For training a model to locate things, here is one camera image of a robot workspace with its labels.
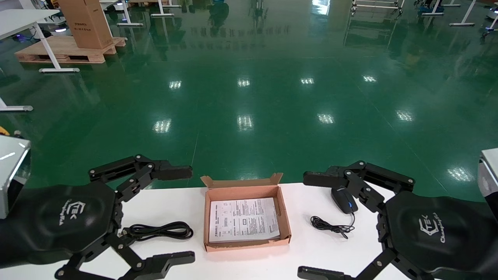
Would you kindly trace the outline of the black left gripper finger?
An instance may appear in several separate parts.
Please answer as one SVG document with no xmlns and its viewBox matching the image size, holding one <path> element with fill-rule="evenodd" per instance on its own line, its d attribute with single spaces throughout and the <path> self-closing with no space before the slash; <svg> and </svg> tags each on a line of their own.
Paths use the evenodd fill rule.
<svg viewBox="0 0 498 280">
<path fill-rule="evenodd" d="M 164 279 L 172 266 L 190 264 L 195 261 L 193 251 L 172 254 L 153 255 L 141 259 L 124 241 L 116 234 L 107 234 L 103 240 L 130 266 L 130 269 L 120 277 L 121 280 L 160 280 Z M 57 280 L 106 280 L 107 277 L 80 271 L 80 266 L 86 257 L 82 254 L 73 255 L 67 264 L 55 273 Z"/>
<path fill-rule="evenodd" d="M 143 155 L 130 156 L 89 170 L 92 182 L 108 183 L 126 177 L 115 191 L 118 203 L 130 201 L 154 180 L 183 180 L 190 179 L 192 175 L 191 166 L 173 166 L 169 161 L 153 161 Z"/>
</svg>

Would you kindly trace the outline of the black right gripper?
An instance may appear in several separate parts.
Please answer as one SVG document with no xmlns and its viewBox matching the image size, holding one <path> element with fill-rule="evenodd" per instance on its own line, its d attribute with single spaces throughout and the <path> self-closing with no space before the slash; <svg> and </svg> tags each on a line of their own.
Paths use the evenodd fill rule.
<svg viewBox="0 0 498 280">
<path fill-rule="evenodd" d="M 404 191 L 385 205 L 384 248 L 410 279 L 496 280 L 497 220 L 486 203 Z"/>
</svg>

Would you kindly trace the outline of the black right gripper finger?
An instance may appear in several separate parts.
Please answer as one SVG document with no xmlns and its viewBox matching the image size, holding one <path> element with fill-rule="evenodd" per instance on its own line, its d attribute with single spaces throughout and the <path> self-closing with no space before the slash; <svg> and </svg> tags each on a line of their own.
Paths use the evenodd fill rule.
<svg viewBox="0 0 498 280">
<path fill-rule="evenodd" d="M 357 161 L 349 166 L 330 166 L 325 172 L 306 171 L 303 174 L 303 184 L 306 186 L 346 189 L 371 212 L 383 211 L 385 203 L 384 197 L 372 189 L 369 183 L 398 194 L 402 191 L 412 192 L 415 182 L 410 177 L 365 161 Z"/>
<path fill-rule="evenodd" d="M 383 250 L 356 277 L 339 271 L 317 269 L 309 266 L 300 266 L 298 268 L 298 277 L 305 280 L 373 280 L 391 263 L 411 280 L 432 280 L 432 275 L 428 273 L 417 272 L 401 266 L 398 253 L 391 249 Z"/>
</svg>

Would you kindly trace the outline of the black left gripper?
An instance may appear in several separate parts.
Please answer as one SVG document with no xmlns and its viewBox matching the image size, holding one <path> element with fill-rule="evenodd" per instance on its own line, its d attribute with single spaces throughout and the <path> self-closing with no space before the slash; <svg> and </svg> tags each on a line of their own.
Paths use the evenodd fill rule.
<svg viewBox="0 0 498 280">
<path fill-rule="evenodd" d="M 55 185 L 20 191 L 1 220 L 0 266 L 45 265 L 80 254 L 89 262 L 117 234 L 122 205 L 104 183 Z"/>
</svg>

